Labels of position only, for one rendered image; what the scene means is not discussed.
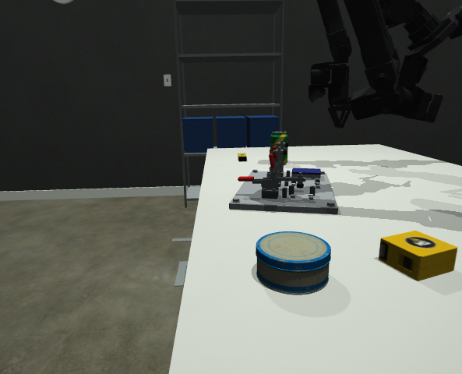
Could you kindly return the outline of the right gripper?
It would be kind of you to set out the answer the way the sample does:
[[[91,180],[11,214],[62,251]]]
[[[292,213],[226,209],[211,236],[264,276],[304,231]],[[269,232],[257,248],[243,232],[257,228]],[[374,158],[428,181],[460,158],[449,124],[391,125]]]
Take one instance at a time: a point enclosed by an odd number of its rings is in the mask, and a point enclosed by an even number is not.
[[[329,104],[331,108],[328,108],[328,111],[330,113],[330,116],[333,120],[335,127],[343,128],[345,122],[347,121],[348,115],[351,112],[351,106],[350,106],[351,97],[348,97],[349,82],[344,82],[344,84],[343,82],[339,82],[339,83],[341,83],[341,98],[329,99]],[[348,97],[348,98],[342,98],[342,97]],[[346,99],[346,100],[340,100],[340,99]],[[337,116],[337,111],[342,111],[340,119]],[[345,112],[346,112],[346,115],[344,116]]]

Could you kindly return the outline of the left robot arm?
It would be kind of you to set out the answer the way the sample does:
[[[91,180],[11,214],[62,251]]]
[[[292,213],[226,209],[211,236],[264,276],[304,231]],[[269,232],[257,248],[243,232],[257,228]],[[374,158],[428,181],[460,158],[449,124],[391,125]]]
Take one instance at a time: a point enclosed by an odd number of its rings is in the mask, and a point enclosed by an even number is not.
[[[420,105],[425,91],[415,85],[427,69],[428,59],[405,55],[399,72],[400,59],[386,27],[379,0],[344,0],[344,3],[358,39],[370,85],[354,92],[351,97],[354,118],[360,120],[381,115],[383,107],[403,111],[411,102],[411,93],[413,102]]]

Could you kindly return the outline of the green and yellow drink can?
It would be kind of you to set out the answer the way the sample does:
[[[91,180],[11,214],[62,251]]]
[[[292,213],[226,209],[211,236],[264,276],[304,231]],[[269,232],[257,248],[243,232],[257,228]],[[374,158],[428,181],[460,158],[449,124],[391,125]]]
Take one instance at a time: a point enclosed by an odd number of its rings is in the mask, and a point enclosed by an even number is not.
[[[272,132],[272,135],[270,136],[270,153],[273,155],[273,146],[278,149],[277,143],[280,143],[280,141],[283,140],[284,143],[288,142],[288,135],[286,132]],[[273,155],[274,158],[274,155]],[[287,163],[287,155],[283,154],[283,159],[282,161],[284,162],[284,165]]]

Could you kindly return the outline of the blue and dark round tin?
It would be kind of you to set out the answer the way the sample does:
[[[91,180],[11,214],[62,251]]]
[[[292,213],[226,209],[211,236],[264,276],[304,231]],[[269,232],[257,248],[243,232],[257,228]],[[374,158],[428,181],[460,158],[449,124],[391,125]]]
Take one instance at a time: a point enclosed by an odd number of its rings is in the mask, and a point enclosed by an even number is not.
[[[256,243],[257,278],[267,288],[289,295],[307,295],[329,281],[330,245],[296,231],[275,232]]]

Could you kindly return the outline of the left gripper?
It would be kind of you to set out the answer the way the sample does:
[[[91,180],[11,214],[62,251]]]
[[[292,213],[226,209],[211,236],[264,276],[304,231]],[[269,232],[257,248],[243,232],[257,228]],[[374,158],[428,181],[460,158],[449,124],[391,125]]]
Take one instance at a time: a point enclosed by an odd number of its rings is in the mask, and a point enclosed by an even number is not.
[[[411,91],[409,92],[411,93]],[[421,103],[420,105],[418,105],[413,102],[413,96],[411,93],[411,102],[406,109],[404,109],[403,111],[391,111],[383,107],[382,114],[399,115],[405,118],[411,118],[411,119],[416,119],[416,120],[425,121],[425,122],[434,122],[436,119],[439,107],[442,103],[443,96],[435,94],[433,97],[432,103],[429,106],[428,112],[426,112],[429,102],[431,102],[431,99],[432,99],[432,94],[424,92]]]

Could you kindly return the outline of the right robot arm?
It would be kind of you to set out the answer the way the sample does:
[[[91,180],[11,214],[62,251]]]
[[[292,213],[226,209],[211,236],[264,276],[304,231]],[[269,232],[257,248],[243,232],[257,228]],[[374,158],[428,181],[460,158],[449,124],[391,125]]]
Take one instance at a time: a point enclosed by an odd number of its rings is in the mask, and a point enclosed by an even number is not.
[[[337,0],[317,0],[317,3],[334,62],[317,63],[311,66],[309,100],[312,103],[326,94],[326,87],[328,87],[328,100],[341,98],[339,82],[344,84],[349,81],[349,66],[342,63],[348,63],[352,52]],[[407,46],[410,51],[433,41],[452,22],[449,17],[439,21],[434,14],[430,15],[415,0],[379,0],[379,4],[388,29],[405,23],[404,28],[411,40]],[[328,84],[330,69],[332,69],[332,79]]]

